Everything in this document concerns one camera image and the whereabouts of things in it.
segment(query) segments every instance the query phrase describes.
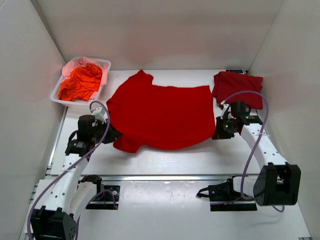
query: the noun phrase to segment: white panel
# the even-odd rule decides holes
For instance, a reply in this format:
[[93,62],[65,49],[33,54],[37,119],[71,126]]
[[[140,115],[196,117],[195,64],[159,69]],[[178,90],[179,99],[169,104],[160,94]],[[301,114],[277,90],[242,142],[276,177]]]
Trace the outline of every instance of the white panel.
[[78,239],[297,240],[310,236],[298,204],[286,207],[284,213],[271,206],[258,207],[258,211],[210,212],[209,200],[195,197],[208,184],[122,181],[119,209],[85,210]]
[[315,239],[320,239],[319,26],[318,0],[286,0],[250,69],[264,77],[268,133],[302,170],[298,200]]
[[113,70],[247,70],[282,0],[37,0],[60,52]]
[[[154,76],[153,84],[160,86],[197,87],[209,85],[214,87],[213,76],[220,70],[148,70]],[[105,103],[128,77],[137,70],[110,71],[108,84],[101,93],[101,102]],[[60,173],[65,150],[70,134],[78,129],[79,116],[88,114],[89,110],[68,109],[57,151],[53,160],[51,174]],[[221,110],[214,103],[215,117]],[[115,149],[112,144],[101,145],[91,156],[83,174],[97,175],[186,175],[186,174],[242,174],[250,148],[238,134],[233,139],[211,140],[176,151],[163,151],[142,147],[136,154],[129,154]],[[260,172],[255,158],[249,166],[248,173]]]
[[0,239],[11,240],[45,174],[63,110],[49,95],[64,61],[26,0],[0,7],[0,56]]

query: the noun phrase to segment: white plastic basket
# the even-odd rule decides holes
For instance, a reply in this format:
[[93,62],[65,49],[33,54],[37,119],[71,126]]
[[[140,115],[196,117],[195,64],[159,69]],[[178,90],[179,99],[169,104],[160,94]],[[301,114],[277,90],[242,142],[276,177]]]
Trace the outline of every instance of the white plastic basket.
[[[80,57],[74,57],[74,58],[71,59],[71,61],[77,61],[79,58]],[[101,65],[101,67],[103,67],[105,64],[107,64],[108,73],[109,73],[109,70],[110,70],[110,67],[111,67],[111,62],[110,61],[99,59],[99,58],[91,58],[91,59],[96,60]],[[50,98],[51,98],[52,101],[60,103],[60,104],[63,104],[65,106],[69,107],[69,108],[75,108],[75,109],[86,109],[86,108],[88,108],[92,101],[99,100],[100,92],[101,92],[102,88],[104,87],[104,86],[100,86],[99,91],[96,94],[96,97],[94,99],[89,99],[89,101],[83,101],[83,100],[78,100],[78,99],[76,99],[75,101],[64,101],[64,100],[60,100],[59,99],[60,83],[63,80],[64,80],[64,76],[61,75],[61,77],[59,78],[59,81],[56,83],[56,85],[55,85],[55,87],[53,89],[53,92],[50,95]]]

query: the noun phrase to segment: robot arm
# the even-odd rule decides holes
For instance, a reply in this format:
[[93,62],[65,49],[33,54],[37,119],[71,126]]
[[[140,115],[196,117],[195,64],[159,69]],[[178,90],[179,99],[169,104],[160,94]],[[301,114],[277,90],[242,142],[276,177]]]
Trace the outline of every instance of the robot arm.
[[[103,137],[107,128],[104,109],[98,107],[91,115],[80,116],[78,130],[69,137],[61,173],[87,154]],[[108,144],[122,134],[109,125],[107,135],[103,139]],[[77,220],[89,201],[104,186],[101,177],[81,174],[90,160],[90,155],[80,161],[53,185],[49,197],[40,207],[32,211],[31,225],[36,240],[73,240],[77,232]]]
[[[254,148],[260,134],[262,122],[256,115],[246,111],[244,102],[222,106],[222,115],[216,118],[216,132],[212,139],[230,139],[239,133]],[[265,132],[254,151],[260,168],[257,178],[246,176],[243,193],[254,197],[260,206],[295,205],[298,200],[301,171],[297,165],[289,164],[277,151]],[[232,179],[233,190],[241,191],[242,176]]]

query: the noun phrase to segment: purple cable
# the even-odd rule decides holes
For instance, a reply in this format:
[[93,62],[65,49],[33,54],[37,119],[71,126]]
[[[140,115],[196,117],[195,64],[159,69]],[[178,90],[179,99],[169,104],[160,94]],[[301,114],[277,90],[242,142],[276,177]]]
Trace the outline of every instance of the purple cable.
[[37,197],[37,199],[33,202],[33,205],[30,209],[30,212],[28,214],[28,218],[27,218],[27,221],[26,221],[26,230],[27,230],[27,234],[28,234],[28,237],[29,237],[29,240],[33,240],[34,237],[33,237],[33,234],[31,233],[31,216],[32,216],[32,212],[34,211],[34,209],[36,208],[36,205],[37,203],[39,202],[39,200],[44,196],[44,194],[55,184],[57,183],[64,175],[66,175],[66,173],[69,171],[69,170],[72,170],[77,164],[79,164],[82,160],[84,160],[86,157],[88,157],[90,154],[92,154],[96,149],[97,147],[99,147],[99,145],[102,143],[102,141],[105,139],[106,135],[107,135],[107,132],[108,132],[108,129],[109,129],[109,126],[110,126],[110,115],[109,115],[109,112],[108,112],[108,109],[106,108],[106,106],[104,106],[101,102],[99,101],[92,101],[90,103],[90,110],[91,110],[91,107],[94,103],[98,103],[100,104],[107,116],[108,116],[108,120],[107,121],[107,124],[106,124],[106,129],[104,131],[104,134],[102,136],[102,138],[100,139],[100,141],[94,146],[94,148],[92,148],[90,151],[88,151],[85,155],[83,155],[81,158],[79,158],[78,161],[76,161],[74,164],[72,164],[71,166],[69,166],[63,173],[61,173],[59,176],[56,177],[56,179],[54,179],[40,194],[39,196]]
[[[246,200],[250,200],[252,199],[252,197],[247,197],[245,194],[244,194],[244,184],[245,184],[245,177],[246,177],[246,174],[247,174],[247,170],[248,170],[248,167],[249,167],[249,164],[251,162],[251,159],[252,157],[254,156],[254,153],[258,147],[258,144],[261,140],[261,137],[263,135],[263,131],[264,131],[264,128],[265,128],[265,125],[266,125],[266,122],[267,122],[267,119],[268,119],[268,116],[269,116],[269,103],[267,101],[267,99],[265,98],[265,96],[263,96],[261,93],[259,92],[256,92],[256,91],[239,91],[239,92],[236,92],[230,96],[228,96],[223,102],[225,103],[226,101],[230,100],[231,98],[237,96],[237,95],[241,95],[241,94],[255,94],[255,95],[259,95],[260,97],[263,98],[264,102],[265,102],[265,106],[266,106],[266,110],[265,110],[265,117],[264,117],[264,120],[262,122],[262,126],[261,126],[261,129],[260,129],[260,133],[259,133],[259,136],[255,142],[255,144],[253,145],[253,148],[250,152],[250,155],[245,163],[245,166],[244,166],[244,169],[243,169],[243,173],[242,173],[242,178],[241,178],[241,185],[240,185],[240,193],[241,193],[241,197],[243,199],[246,199]],[[277,209],[275,206],[272,206],[275,210],[277,210],[278,212],[280,213],[283,213],[284,210],[285,210],[285,207],[282,206],[282,210],[279,210]]]
[[274,208],[274,210],[276,210],[279,213],[283,213],[285,211],[285,206],[282,206],[281,210],[276,208],[275,206],[272,206]]
[[236,201],[242,199],[242,196],[236,198],[235,200],[232,200],[232,201],[220,201],[220,202],[214,202],[214,203],[210,203],[210,205],[222,205],[222,204],[233,204],[235,203]]
[[[88,202],[91,203],[94,199],[96,199],[96,197],[98,197],[100,194],[104,194],[105,192],[109,193],[112,196],[112,201],[113,201],[113,209],[116,208],[116,199],[115,196],[112,194],[112,191],[105,189],[102,190],[101,192],[97,193],[93,198],[91,198],[91,200]],[[75,239],[74,240],[78,240],[78,233],[79,233],[79,222],[80,222],[80,216],[78,218],[78,220],[76,221],[76,233],[75,233]]]

